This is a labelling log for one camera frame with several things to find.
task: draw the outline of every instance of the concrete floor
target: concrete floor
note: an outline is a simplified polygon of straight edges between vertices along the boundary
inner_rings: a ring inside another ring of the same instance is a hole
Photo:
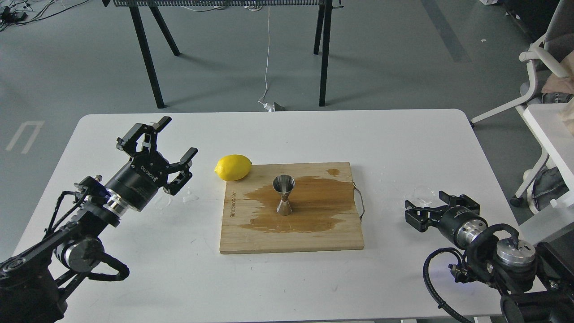
[[[74,1],[65,0],[66,7],[79,3]],[[57,5],[47,14],[62,9]],[[347,0],[343,5],[333,12],[325,107],[318,104],[320,58],[312,55],[316,7],[270,8],[265,101],[290,111],[455,108],[470,119],[516,98],[527,79],[518,55],[529,40],[501,6],[477,0]],[[265,111],[257,100],[265,90],[266,7],[205,13],[163,7],[161,12],[179,57],[172,55],[150,11],[141,8],[169,105],[163,111]],[[126,7],[89,1],[41,22],[7,28],[0,33],[0,71],[0,258],[5,259],[80,118],[159,110]],[[27,121],[44,122],[32,146],[22,153],[33,133],[29,126],[8,150]],[[510,198],[540,147],[514,109],[477,124],[475,133]],[[46,210],[46,224],[52,211]],[[513,211],[519,223],[532,215],[525,208]]]

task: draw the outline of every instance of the silver metal cylinder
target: silver metal cylinder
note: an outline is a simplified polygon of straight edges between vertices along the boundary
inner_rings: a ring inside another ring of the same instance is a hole
[[[102,243],[96,238],[63,243],[54,250],[56,257],[64,266],[77,272],[90,272],[94,269],[100,262],[87,257],[87,254],[103,251]]]
[[[534,261],[536,249],[524,240],[518,240],[518,248],[515,248],[510,238],[506,238],[497,243],[497,256],[509,266],[524,267]]]
[[[111,196],[106,202],[106,204],[103,205],[103,207],[106,210],[114,213],[116,216],[118,216],[118,218],[122,217],[122,215],[126,213],[126,211],[129,209],[139,211],[138,209],[127,203],[124,199],[122,199],[122,197],[118,193],[112,190],[108,190],[108,192],[110,192]]]
[[[472,219],[459,228],[456,233],[456,242],[458,242],[459,246],[466,248],[487,227],[482,220]]]

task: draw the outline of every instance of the caster wheel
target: caster wheel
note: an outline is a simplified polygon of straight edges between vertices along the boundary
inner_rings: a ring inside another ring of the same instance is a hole
[[[524,200],[524,198],[522,198],[522,197],[512,197],[510,199],[510,205],[515,206],[515,207],[519,207],[522,204],[523,200]]]

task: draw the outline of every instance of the floor marking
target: floor marking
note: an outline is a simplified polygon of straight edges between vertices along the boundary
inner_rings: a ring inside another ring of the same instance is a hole
[[[421,0],[421,2],[430,20],[439,32],[440,38],[443,40],[448,52],[451,54],[452,60],[455,61],[455,63],[471,62],[470,57],[460,43],[459,38],[456,37],[451,25],[444,17],[436,0]]]
[[[12,148],[14,148],[14,145],[16,145],[16,142],[18,141],[18,139],[20,139],[22,132],[24,132],[24,129],[27,126],[35,126],[34,132],[32,132],[32,135],[28,139],[28,142],[26,143],[26,145],[22,149],[22,152],[20,152],[20,153],[28,153],[28,151],[30,150],[30,147],[32,147],[32,144],[34,143],[34,140],[36,140],[36,137],[40,133],[40,129],[42,129],[43,125],[44,125],[44,121],[26,121],[26,122],[23,122],[20,125],[20,127],[18,128],[18,130],[16,131],[16,133],[14,134],[14,137],[12,137],[12,140],[10,140],[10,143],[8,143],[6,150],[11,151]]]

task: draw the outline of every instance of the white table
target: white table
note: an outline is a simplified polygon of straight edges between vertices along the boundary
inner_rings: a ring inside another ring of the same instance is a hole
[[[542,155],[519,188],[530,185],[535,174],[550,157],[558,167],[569,192],[552,202],[535,216],[521,224],[526,239],[531,243],[552,241],[574,228],[574,136],[568,131],[558,113],[566,103],[530,105],[517,108],[540,143]]]
[[[422,281],[429,253],[450,243],[435,228],[405,222],[417,186],[467,194],[490,224],[517,226],[492,169],[459,110],[372,110],[169,114],[158,150],[170,162],[189,147],[193,178],[179,195],[159,192],[100,235],[106,252],[131,270],[123,282],[85,281],[62,322],[267,322],[446,317]],[[38,242],[57,196],[87,175],[104,183],[127,161],[115,139],[163,114],[82,118],[17,247]],[[364,197],[361,251],[221,255],[225,183],[218,159],[240,153],[254,164],[351,163]],[[199,199],[183,202],[187,192]],[[439,293],[466,316],[500,315],[499,295],[457,284],[454,258],[431,263]],[[55,261],[51,270],[61,265]],[[104,271],[99,266],[95,271]]]

